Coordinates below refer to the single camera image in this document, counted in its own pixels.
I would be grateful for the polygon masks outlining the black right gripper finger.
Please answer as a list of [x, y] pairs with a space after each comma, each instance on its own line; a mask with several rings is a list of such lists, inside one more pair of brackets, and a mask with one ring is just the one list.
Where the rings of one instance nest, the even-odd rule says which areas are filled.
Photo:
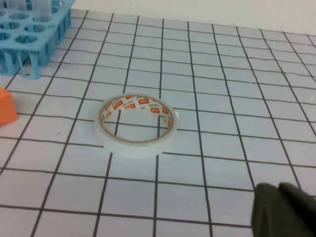
[[316, 200], [290, 183], [259, 183], [251, 228], [255, 237], [314, 237]]

